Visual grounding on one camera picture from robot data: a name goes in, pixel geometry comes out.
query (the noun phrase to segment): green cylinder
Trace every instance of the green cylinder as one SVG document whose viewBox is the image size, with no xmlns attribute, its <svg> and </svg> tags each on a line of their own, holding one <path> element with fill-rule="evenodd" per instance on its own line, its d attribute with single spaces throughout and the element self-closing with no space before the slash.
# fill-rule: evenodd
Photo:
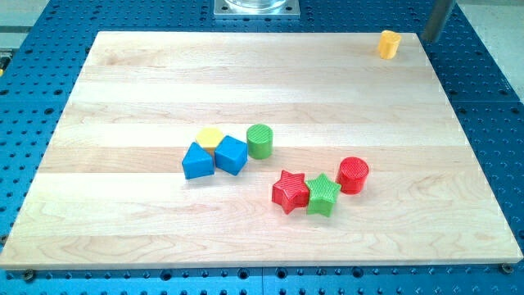
<svg viewBox="0 0 524 295">
<path fill-rule="evenodd" d="M 271 156 L 273 152 L 273 131 L 267 125 L 252 125 L 247 130 L 247 153 L 256 160 Z"/>
</svg>

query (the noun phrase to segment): red cylinder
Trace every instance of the red cylinder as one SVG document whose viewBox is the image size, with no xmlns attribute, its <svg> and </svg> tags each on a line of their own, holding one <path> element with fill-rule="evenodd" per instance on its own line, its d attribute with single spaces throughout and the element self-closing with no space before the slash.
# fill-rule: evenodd
<svg viewBox="0 0 524 295">
<path fill-rule="evenodd" d="M 342 186 L 341 192 L 347 194 L 360 193 L 368 173 L 369 167 L 364 160 L 358 157 L 347 157 L 342 160 L 337 174 L 337 183 Z"/>
</svg>

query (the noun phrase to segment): yellow block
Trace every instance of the yellow block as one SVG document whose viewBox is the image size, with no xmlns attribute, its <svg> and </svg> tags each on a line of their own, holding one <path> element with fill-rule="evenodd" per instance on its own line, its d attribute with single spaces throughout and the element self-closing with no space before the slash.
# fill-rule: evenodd
<svg viewBox="0 0 524 295">
<path fill-rule="evenodd" d="M 203 128 L 196 135 L 196 143 L 200 144 L 213 157 L 215 156 L 215 149 L 219 146 L 222 139 L 224 139 L 224 134 L 215 127 Z"/>
<path fill-rule="evenodd" d="M 382 31 L 380 42 L 378 43 L 380 57 L 383 59 L 391 59 L 395 57 L 401 39 L 402 36 L 398 33 L 390 30 Z"/>
</svg>

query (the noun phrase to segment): green block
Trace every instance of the green block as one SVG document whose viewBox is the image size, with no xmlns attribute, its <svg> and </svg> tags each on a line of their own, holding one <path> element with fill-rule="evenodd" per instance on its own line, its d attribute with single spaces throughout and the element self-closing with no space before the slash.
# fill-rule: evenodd
<svg viewBox="0 0 524 295">
<path fill-rule="evenodd" d="M 331 181 L 324 173 L 316 179 L 306 180 L 309 188 L 309 204 L 307 214 L 322 214 L 331 216 L 333 206 L 337 203 L 341 185 Z"/>
<path fill-rule="evenodd" d="M 256 160 L 266 159 L 273 152 L 273 131 L 267 125 L 252 125 L 247 130 L 247 153 Z"/>
</svg>

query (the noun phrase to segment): plastic block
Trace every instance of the plastic block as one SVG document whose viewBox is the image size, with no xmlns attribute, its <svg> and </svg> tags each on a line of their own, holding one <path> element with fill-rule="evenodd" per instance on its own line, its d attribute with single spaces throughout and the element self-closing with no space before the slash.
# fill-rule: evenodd
<svg viewBox="0 0 524 295">
<path fill-rule="evenodd" d="M 224 134 L 220 129 L 215 127 L 203 128 L 195 138 L 196 142 L 211 156 L 215 155 L 215 149 L 219 146 L 222 139 L 224 139 Z"/>
<path fill-rule="evenodd" d="M 186 179 L 194 179 L 215 173 L 213 157 L 197 143 L 192 143 L 182 160 L 183 173 Z"/>
<path fill-rule="evenodd" d="M 247 153 L 256 160 L 266 159 L 273 152 L 273 131 L 267 125 L 252 125 L 247 130 Z"/>
<path fill-rule="evenodd" d="M 336 182 L 342 186 L 341 191 L 347 194 L 360 193 L 368 178 L 368 164 L 358 157 L 347 157 L 342 160 Z"/>
<path fill-rule="evenodd" d="M 215 149 L 215 164 L 217 168 L 232 175 L 238 172 L 247 162 L 247 144 L 226 135 Z"/>
<path fill-rule="evenodd" d="M 305 185 L 309 188 L 309 205 L 307 214 L 322 214 L 331 216 L 341 186 L 332 182 L 324 173 L 316 179 L 306 180 Z"/>
<path fill-rule="evenodd" d="M 380 41 L 378 42 L 378 51 L 383 59 L 395 57 L 396 50 L 399 48 L 402 36 L 390 30 L 382 31 Z"/>
<path fill-rule="evenodd" d="M 292 174 L 282 170 L 280 180 L 273 184 L 271 201 L 282 206 L 286 214 L 295 208 L 308 206 L 309 189 L 304 178 L 304 173 Z"/>
</svg>

